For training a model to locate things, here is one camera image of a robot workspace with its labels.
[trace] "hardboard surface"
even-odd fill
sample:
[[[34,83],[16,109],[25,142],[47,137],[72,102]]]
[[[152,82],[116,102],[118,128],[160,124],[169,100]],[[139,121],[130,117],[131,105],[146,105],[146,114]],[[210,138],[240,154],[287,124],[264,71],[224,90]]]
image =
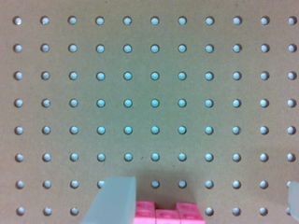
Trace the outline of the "hardboard surface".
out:
[[[290,53],[290,44],[298,45],[298,23],[289,25],[290,16],[298,17],[297,1],[1,1],[0,3],[0,222],[1,223],[79,223],[98,190],[97,182],[109,176],[136,176],[136,198],[155,201],[157,208],[175,209],[177,202],[197,203],[206,223],[296,223],[288,216],[289,180],[298,180],[298,160],[289,162],[289,153],[298,153],[298,133],[288,134],[290,126],[299,127],[298,106],[289,107],[289,99],[297,99],[298,78],[289,80],[291,71],[299,71],[298,52]],[[21,25],[13,18],[21,17]],[[42,25],[47,16],[49,24]],[[67,19],[77,18],[75,25]],[[105,19],[97,25],[95,19]],[[123,19],[129,16],[130,25]],[[159,17],[159,24],[150,19]],[[187,18],[185,25],[178,18]],[[233,24],[240,16],[242,23]],[[261,24],[267,16],[270,22]],[[213,17],[212,25],[206,17]],[[42,44],[50,46],[49,52],[40,50]],[[22,51],[13,46],[21,44]],[[76,44],[77,52],[68,50]],[[97,45],[105,46],[98,53]],[[125,53],[124,45],[132,52]],[[150,46],[157,44],[158,53]],[[187,46],[185,53],[178,46]],[[214,46],[212,53],[206,45]],[[240,44],[239,53],[233,46]],[[262,53],[261,45],[270,50]],[[14,73],[22,72],[16,80]],[[49,80],[41,73],[48,71]],[[77,80],[69,78],[70,72],[78,74]],[[123,74],[131,72],[133,78],[124,80]],[[178,79],[185,72],[185,80]],[[242,74],[233,80],[233,73]],[[261,79],[267,71],[270,77]],[[104,80],[96,74],[105,73]],[[158,72],[160,78],[151,80],[150,74]],[[206,72],[214,78],[205,79]],[[71,99],[78,106],[69,105]],[[14,102],[23,101],[17,108]],[[44,99],[50,107],[42,106]],[[98,99],[106,105],[99,108]],[[130,108],[123,106],[131,99]],[[160,105],[153,108],[152,99]],[[178,100],[185,99],[187,106],[180,108]],[[211,108],[205,101],[212,99]],[[233,107],[233,100],[242,105]],[[260,106],[267,99],[268,107]],[[14,133],[23,127],[23,134]],[[44,126],[50,134],[42,133]],[[77,134],[70,128],[78,127]],[[97,128],[104,126],[105,134]],[[133,128],[125,134],[126,126]],[[160,132],[152,134],[152,126]],[[178,127],[185,126],[185,134]],[[205,133],[207,126],[213,134]],[[233,134],[234,126],[241,133]],[[268,134],[261,134],[266,126]],[[160,159],[153,161],[152,153]],[[186,161],[178,154],[185,153]],[[15,156],[21,153],[22,162]],[[49,162],[42,156],[51,155]],[[71,153],[78,160],[71,161]],[[106,160],[100,162],[97,155]],[[124,155],[133,159],[126,161]],[[207,162],[211,153],[214,160]],[[235,162],[232,156],[241,155]],[[267,162],[260,156],[266,153]],[[23,189],[16,182],[24,183]],[[45,189],[42,184],[51,181]],[[77,180],[77,189],[70,182]],[[151,186],[153,180],[160,187]],[[181,189],[178,182],[185,180]],[[206,181],[214,187],[207,189]],[[234,189],[235,180],[241,182]],[[268,188],[261,189],[260,182],[267,181]],[[24,208],[18,216],[16,209]],[[45,216],[43,209],[51,208]],[[77,216],[70,214],[76,207]],[[205,214],[208,207],[212,216]],[[241,209],[236,217],[232,211]],[[267,208],[266,216],[260,208]]]

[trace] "hole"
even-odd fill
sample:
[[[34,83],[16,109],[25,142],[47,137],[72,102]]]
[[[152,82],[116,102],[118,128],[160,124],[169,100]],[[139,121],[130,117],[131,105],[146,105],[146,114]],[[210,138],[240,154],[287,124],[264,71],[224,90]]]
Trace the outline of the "hole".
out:
[[[49,180],[45,180],[45,181],[43,182],[43,187],[44,187],[45,189],[49,189],[49,188],[51,187],[51,183],[50,183],[50,181],[49,181]]]
[[[261,183],[260,183],[260,188],[261,189],[267,189],[268,188],[268,182],[266,182],[265,180],[263,180]]]
[[[295,73],[295,72],[290,72],[290,73],[288,74],[288,78],[289,78],[289,80],[295,80],[295,79],[297,78],[297,73]]]
[[[208,180],[208,181],[206,182],[206,188],[207,188],[207,189],[213,189],[213,187],[214,187],[214,183],[213,183],[213,181]]]
[[[49,153],[45,153],[43,155],[43,161],[45,161],[45,162],[50,161],[50,154]]]
[[[151,160],[152,161],[158,161],[160,159],[160,155],[158,153],[152,153],[151,154]]]
[[[99,189],[101,189],[104,186],[104,184],[105,184],[105,181],[104,180],[100,180],[100,181],[97,182],[97,187]]]
[[[178,160],[179,161],[186,161],[187,160],[187,156],[185,153],[179,153],[178,154]]]
[[[178,187],[179,187],[180,189],[186,189],[186,187],[187,187],[187,182],[186,182],[185,180],[180,180],[180,181],[178,182]]]
[[[269,160],[269,156],[267,154],[263,153],[260,156],[260,160],[263,161],[263,162],[267,162]]]
[[[17,187],[17,189],[23,189],[24,183],[21,180],[19,180],[16,182],[16,187]]]
[[[40,23],[42,25],[47,25],[49,23],[49,18],[46,16],[43,16],[42,18],[40,18]]]
[[[100,100],[98,100],[98,101],[96,102],[96,105],[97,105],[98,107],[102,108],[102,107],[104,107],[104,106],[106,105],[106,102],[105,102],[105,100],[100,99]]]
[[[269,101],[267,99],[263,99],[260,102],[261,107],[268,107],[269,106]]]
[[[187,23],[186,17],[182,16],[178,18],[178,24],[185,25]]]
[[[261,23],[262,23],[262,25],[267,25],[267,24],[269,24],[269,22],[270,22],[270,18],[269,18],[269,17],[267,17],[267,16],[263,16],[263,17],[261,18]]]
[[[262,72],[261,73],[261,79],[262,80],[267,80],[268,78],[270,77],[269,73],[268,72]]]
[[[69,212],[72,216],[76,216],[78,214],[78,209],[76,207],[72,207]]]
[[[102,72],[99,72],[98,74],[96,74],[96,78],[99,80],[99,81],[103,81],[105,79],[105,74],[102,73]]]
[[[130,126],[127,126],[123,129],[125,134],[131,134],[133,132],[133,128]]]
[[[123,101],[123,105],[124,105],[125,107],[127,107],[127,108],[131,107],[132,104],[133,104],[133,103],[132,103],[132,100],[129,100],[129,99]]]
[[[49,126],[45,126],[43,127],[42,131],[43,134],[49,134],[50,133],[50,127]]]
[[[208,207],[208,208],[206,209],[205,213],[206,213],[206,215],[207,215],[208,217],[211,217],[211,216],[213,216],[213,214],[214,214],[214,210],[213,210],[213,208]]]
[[[233,19],[233,23],[234,23],[234,25],[239,25],[239,24],[241,24],[241,23],[242,23],[242,18],[241,18],[240,16],[236,16],[236,17],[234,17],[234,19]]]
[[[178,46],[178,51],[180,52],[180,53],[184,53],[184,52],[186,52],[187,51],[187,47],[186,47],[186,45],[179,45]]]
[[[98,132],[98,134],[103,135],[106,132],[106,128],[104,128],[104,127],[98,127],[97,128],[97,132]]]
[[[159,75],[159,73],[157,73],[157,72],[153,72],[153,73],[150,74],[150,78],[151,78],[152,80],[154,80],[154,81],[158,80],[159,77],[160,77],[160,75]]]
[[[22,100],[15,100],[15,102],[14,102],[14,105],[16,106],[16,107],[18,107],[18,108],[20,108],[20,107],[22,107],[22,104],[23,104],[23,102],[22,102]]]
[[[44,215],[45,216],[50,216],[52,214],[52,210],[49,207],[44,208]]]
[[[213,25],[214,24],[214,18],[213,17],[206,17],[206,24],[207,25]]]
[[[235,181],[233,182],[233,188],[234,188],[234,189],[240,189],[240,188],[241,188],[241,182],[238,181],[238,180],[235,180]]]
[[[233,107],[238,108],[242,105],[241,101],[239,99],[233,100]]]
[[[160,129],[159,127],[157,126],[153,126],[151,129],[150,129],[151,133],[153,134],[158,134],[160,132]]]
[[[297,23],[297,18],[294,16],[289,17],[289,25],[295,25]]]
[[[16,161],[18,161],[18,162],[21,162],[21,161],[23,161],[24,160],[24,156],[22,155],[22,154],[17,154],[16,156],[15,156],[15,160]]]
[[[261,134],[268,134],[269,133],[269,129],[266,126],[261,127]]]
[[[242,157],[241,157],[240,154],[235,153],[235,154],[233,155],[232,159],[233,159],[233,161],[235,161],[235,162],[239,162],[239,161],[241,161]]]
[[[184,99],[178,100],[178,106],[179,107],[185,107],[186,105],[187,105],[186,100],[184,100]]]
[[[288,161],[293,162],[296,160],[296,156],[293,153],[288,154]]]
[[[43,72],[42,74],[41,74],[41,78],[43,79],[43,80],[48,80],[49,78],[50,78],[50,74],[49,74],[49,72]]]
[[[70,183],[70,187],[72,189],[77,189],[78,188],[78,181],[77,180],[72,180]]]
[[[152,25],[158,25],[158,24],[159,24],[159,18],[158,18],[158,17],[152,17],[152,18],[150,19],[150,23],[151,23]]]
[[[184,72],[178,73],[178,79],[179,80],[185,80],[186,78],[187,78],[186,73],[184,73]]]
[[[296,133],[296,128],[291,126],[288,128],[288,134],[295,134]]]
[[[50,106],[50,100],[45,99],[41,102],[42,106],[44,106],[45,108],[48,108]]]
[[[104,45],[97,45],[95,50],[98,53],[103,53],[105,51],[105,47],[104,47]]]
[[[157,53],[157,52],[159,52],[160,47],[158,45],[151,45],[150,50],[153,53]]]
[[[150,102],[150,104],[151,104],[151,106],[152,107],[158,107],[159,105],[160,105],[160,102],[159,102],[159,100],[157,100],[157,99],[153,99],[151,102]]]
[[[132,161],[132,159],[133,159],[133,156],[132,156],[131,153],[126,153],[126,154],[124,155],[124,160],[125,160],[125,161]]]
[[[132,79],[132,73],[126,72],[123,74],[124,80],[131,80]]]
[[[180,126],[180,127],[178,128],[178,133],[180,133],[180,134],[185,134],[186,132],[187,132],[186,127],[184,127],[184,126]]]
[[[15,17],[15,18],[13,18],[12,22],[15,25],[21,25],[21,18],[20,17]]]
[[[158,180],[153,180],[151,182],[151,187],[154,188],[154,189],[157,189],[160,187],[160,182]]]
[[[266,209],[265,207],[260,208],[260,214],[261,216],[265,217],[268,214],[268,209]]]
[[[14,50],[16,53],[19,53],[19,52],[21,52],[22,47],[21,47],[20,44],[16,44],[16,45],[13,46],[13,50]]]
[[[211,162],[214,160],[214,156],[210,153],[207,153],[206,156],[205,156],[205,160],[208,161],[208,162]]]
[[[50,50],[50,47],[48,44],[43,44],[41,47],[40,47],[40,50],[43,51],[44,53],[47,53],[49,50]]]
[[[68,50],[71,52],[71,53],[75,53],[77,51],[77,45],[75,44],[70,44],[68,46]]]
[[[212,127],[208,126],[208,127],[206,127],[205,132],[206,132],[206,134],[211,135],[214,133],[214,130]]]
[[[242,78],[242,74],[240,72],[234,72],[233,79],[240,80]]]
[[[22,79],[22,73],[21,72],[15,72],[13,74],[13,77],[16,79],[16,80],[21,80]]]
[[[262,51],[262,53],[266,53],[266,52],[268,52],[270,50],[270,46],[269,45],[267,45],[267,44],[262,44],[262,46],[261,46],[261,51]]]
[[[212,100],[206,100],[206,102],[205,102],[205,106],[207,107],[207,108],[210,108],[210,107],[212,107],[214,105],[214,102],[212,101]]]
[[[240,44],[236,44],[233,46],[233,51],[235,53],[239,53],[242,50],[242,46]]]
[[[130,25],[132,23],[132,19],[130,17],[123,18],[123,23],[125,25]]]
[[[124,51],[125,53],[130,53],[130,52],[132,52],[132,47],[131,47],[131,45],[125,45],[125,46],[123,46],[123,51]]]
[[[16,127],[15,128],[15,134],[21,135],[24,132],[22,127]]]
[[[97,24],[97,25],[103,25],[104,24],[104,18],[103,17],[97,17],[96,19],[95,19],[95,23]]]
[[[18,207],[17,208],[17,214],[18,216],[23,216],[25,214],[25,209],[23,207]]]
[[[73,126],[69,129],[69,132],[71,132],[71,134],[77,134],[78,133],[78,127]]]
[[[211,73],[211,72],[207,72],[206,73],[206,80],[207,81],[210,81],[210,80],[212,80],[214,78],[214,74],[213,73]]]
[[[105,154],[100,153],[100,154],[97,155],[97,159],[98,159],[99,161],[105,161],[106,156],[105,156]]]
[[[295,44],[290,44],[289,45],[289,52],[294,53],[297,51],[297,46]]]
[[[70,105],[71,107],[76,107],[76,106],[78,106],[78,100],[76,100],[76,99],[72,99],[72,100],[70,100],[70,101],[69,101],[69,105]]]
[[[71,24],[71,25],[75,25],[75,24],[77,23],[77,19],[76,19],[76,17],[74,17],[74,16],[70,16],[70,17],[68,18],[68,23]]]
[[[206,45],[206,52],[211,53],[214,51],[214,46],[213,45]]]
[[[233,209],[233,215],[234,215],[235,217],[240,216],[240,215],[241,215],[241,209],[239,209],[239,208],[234,208],[234,209]]]

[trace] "pink block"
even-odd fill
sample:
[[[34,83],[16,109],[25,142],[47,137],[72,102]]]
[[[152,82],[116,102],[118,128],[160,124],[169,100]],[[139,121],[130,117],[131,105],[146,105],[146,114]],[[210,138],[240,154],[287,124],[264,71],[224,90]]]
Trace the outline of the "pink block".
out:
[[[178,211],[156,209],[156,224],[180,224]]]
[[[155,202],[136,202],[134,224],[155,224]]]
[[[206,224],[196,203],[177,203],[181,224]]]

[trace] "plastic block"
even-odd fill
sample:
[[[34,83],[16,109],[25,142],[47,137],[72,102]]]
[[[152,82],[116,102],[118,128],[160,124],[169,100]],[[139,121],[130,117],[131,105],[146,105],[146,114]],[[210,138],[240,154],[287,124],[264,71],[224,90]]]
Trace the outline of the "plastic block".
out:
[[[177,210],[181,224],[205,224],[196,203],[177,203]]]
[[[136,202],[134,224],[156,224],[155,202]]]
[[[156,224],[180,224],[178,211],[156,209]]]

